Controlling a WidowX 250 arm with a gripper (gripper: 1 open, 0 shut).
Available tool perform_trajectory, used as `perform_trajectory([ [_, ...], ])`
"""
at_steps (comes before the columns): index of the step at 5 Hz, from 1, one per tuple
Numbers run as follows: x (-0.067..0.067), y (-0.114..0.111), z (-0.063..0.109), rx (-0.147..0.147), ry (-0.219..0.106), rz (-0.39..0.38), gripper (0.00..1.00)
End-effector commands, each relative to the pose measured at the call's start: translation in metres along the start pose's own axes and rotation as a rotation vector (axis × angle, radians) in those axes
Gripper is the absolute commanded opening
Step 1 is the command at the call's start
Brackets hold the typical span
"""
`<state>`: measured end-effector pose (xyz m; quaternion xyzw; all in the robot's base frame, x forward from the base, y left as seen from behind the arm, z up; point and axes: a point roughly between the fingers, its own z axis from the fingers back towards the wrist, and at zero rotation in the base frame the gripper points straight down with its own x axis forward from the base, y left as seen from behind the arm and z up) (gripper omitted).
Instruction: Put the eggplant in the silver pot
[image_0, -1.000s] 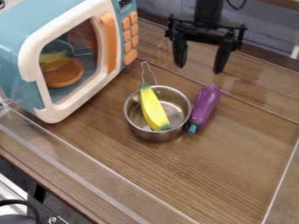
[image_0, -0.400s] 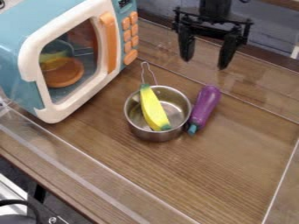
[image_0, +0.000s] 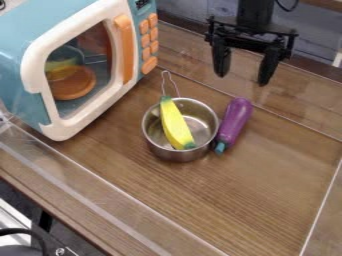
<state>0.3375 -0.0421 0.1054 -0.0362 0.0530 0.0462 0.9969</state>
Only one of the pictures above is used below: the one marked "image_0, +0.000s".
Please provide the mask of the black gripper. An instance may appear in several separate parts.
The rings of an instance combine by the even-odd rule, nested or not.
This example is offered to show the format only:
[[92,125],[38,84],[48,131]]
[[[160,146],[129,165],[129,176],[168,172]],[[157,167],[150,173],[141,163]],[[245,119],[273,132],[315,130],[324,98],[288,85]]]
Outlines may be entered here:
[[213,15],[208,17],[207,24],[204,41],[209,43],[212,50],[215,74],[220,78],[227,75],[232,48],[261,53],[264,57],[259,66],[257,84],[265,86],[279,61],[291,57],[296,30],[275,23],[263,27],[243,26],[233,17]]

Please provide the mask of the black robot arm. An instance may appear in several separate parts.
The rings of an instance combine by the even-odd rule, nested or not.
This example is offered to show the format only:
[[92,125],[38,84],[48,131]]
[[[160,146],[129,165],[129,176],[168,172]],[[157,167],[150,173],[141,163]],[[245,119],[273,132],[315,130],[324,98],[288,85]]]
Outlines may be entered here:
[[204,41],[211,46],[215,74],[223,78],[231,66],[231,49],[243,49],[263,55],[257,71],[257,84],[265,86],[275,73],[277,64],[289,59],[297,32],[295,29],[272,22],[273,4],[285,11],[279,0],[237,0],[235,17],[209,15]]

